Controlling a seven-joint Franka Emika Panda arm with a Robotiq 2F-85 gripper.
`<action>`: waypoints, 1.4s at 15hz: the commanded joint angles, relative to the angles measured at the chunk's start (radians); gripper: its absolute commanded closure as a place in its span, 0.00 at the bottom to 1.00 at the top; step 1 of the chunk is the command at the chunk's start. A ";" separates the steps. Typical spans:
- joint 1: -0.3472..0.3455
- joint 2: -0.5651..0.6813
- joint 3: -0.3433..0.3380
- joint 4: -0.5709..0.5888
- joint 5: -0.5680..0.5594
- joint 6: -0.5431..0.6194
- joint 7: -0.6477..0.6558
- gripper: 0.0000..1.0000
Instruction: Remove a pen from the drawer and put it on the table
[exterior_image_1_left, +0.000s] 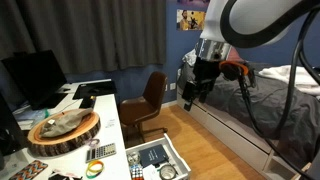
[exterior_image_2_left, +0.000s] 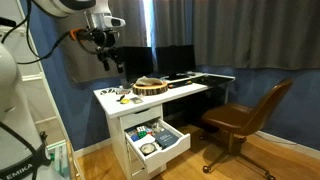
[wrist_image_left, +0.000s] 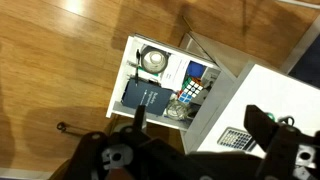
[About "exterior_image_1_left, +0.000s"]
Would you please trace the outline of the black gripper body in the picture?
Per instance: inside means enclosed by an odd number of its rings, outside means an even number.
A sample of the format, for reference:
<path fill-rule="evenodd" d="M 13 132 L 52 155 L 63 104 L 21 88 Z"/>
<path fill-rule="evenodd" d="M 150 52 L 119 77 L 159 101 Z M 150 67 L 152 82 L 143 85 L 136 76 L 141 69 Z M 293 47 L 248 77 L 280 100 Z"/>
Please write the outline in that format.
<path fill-rule="evenodd" d="M 214 86 L 217 77 L 220 75 L 219 63 L 217 61 L 209 62 L 197 57 L 193 68 L 195 75 L 192 80 L 193 95 L 208 94 Z"/>

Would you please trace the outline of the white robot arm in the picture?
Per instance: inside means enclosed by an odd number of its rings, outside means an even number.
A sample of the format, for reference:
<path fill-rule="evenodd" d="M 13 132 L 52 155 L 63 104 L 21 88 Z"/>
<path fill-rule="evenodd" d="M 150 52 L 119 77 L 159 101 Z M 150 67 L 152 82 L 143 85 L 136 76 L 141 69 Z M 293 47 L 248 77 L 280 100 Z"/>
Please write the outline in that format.
<path fill-rule="evenodd" d="M 255 48 L 282 39 L 291 24 L 320 6 L 320 0 L 211 0 L 195 46 L 193 73 L 182 98 L 189 111 L 205 101 L 233 47 Z"/>

